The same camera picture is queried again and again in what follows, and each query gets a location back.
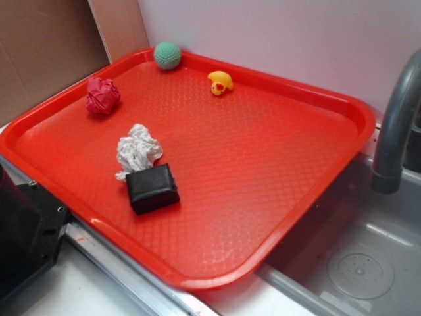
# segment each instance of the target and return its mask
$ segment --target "stainless steel sink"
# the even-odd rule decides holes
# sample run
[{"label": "stainless steel sink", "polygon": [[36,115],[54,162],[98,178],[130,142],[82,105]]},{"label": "stainless steel sink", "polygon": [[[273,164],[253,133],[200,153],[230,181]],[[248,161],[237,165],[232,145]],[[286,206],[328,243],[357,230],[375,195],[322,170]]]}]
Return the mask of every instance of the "stainless steel sink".
[{"label": "stainless steel sink", "polygon": [[382,195],[369,187],[370,165],[359,154],[266,264],[321,314],[421,315],[420,175],[405,171],[400,190]]}]

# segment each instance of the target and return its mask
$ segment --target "drain cover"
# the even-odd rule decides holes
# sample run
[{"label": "drain cover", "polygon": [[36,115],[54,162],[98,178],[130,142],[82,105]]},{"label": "drain cover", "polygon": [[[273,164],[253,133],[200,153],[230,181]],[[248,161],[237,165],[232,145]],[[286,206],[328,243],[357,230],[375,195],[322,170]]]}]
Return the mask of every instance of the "drain cover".
[{"label": "drain cover", "polygon": [[328,272],[334,286],[352,298],[378,298],[393,284],[391,263],[364,246],[340,249],[330,259]]}]

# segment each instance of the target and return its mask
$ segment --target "rubber duck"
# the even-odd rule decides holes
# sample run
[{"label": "rubber duck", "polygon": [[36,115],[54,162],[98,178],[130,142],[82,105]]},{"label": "rubber duck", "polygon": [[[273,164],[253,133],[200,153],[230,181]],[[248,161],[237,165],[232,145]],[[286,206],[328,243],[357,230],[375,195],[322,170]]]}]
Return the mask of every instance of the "rubber duck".
[{"label": "rubber duck", "polygon": [[208,75],[208,79],[212,80],[211,91],[214,95],[221,95],[228,88],[232,90],[234,84],[232,83],[231,76],[223,71],[214,71]]}]

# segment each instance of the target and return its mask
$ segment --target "white crumpled paper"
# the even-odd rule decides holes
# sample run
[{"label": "white crumpled paper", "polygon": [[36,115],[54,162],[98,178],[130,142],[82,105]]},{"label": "white crumpled paper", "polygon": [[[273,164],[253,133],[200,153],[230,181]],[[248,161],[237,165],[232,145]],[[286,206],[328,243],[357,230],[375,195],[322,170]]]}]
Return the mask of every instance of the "white crumpled paper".
[{"label": "white crumpled paper", "polygon": [[158,141],[140,124],[133,126],[128,137],[120,138],[117,152],[117,160],[124,168],[124,171],[116,174],[121,181],[126,181],[126,174],[153,167],[155,160],[163,155]]}]

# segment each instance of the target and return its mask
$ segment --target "green ball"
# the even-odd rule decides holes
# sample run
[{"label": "green ball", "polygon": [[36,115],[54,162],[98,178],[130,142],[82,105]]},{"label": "green ball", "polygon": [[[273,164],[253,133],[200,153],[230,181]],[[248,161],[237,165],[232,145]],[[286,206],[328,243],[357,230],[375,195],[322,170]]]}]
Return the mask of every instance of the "green ball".
[{"label": "green ball", "polygon": [[176,68],[178,64],[180,64],[182,52],[176,44],[166,41],[156,46],[153,57],[158,66],[162,69],[170,70]]}]

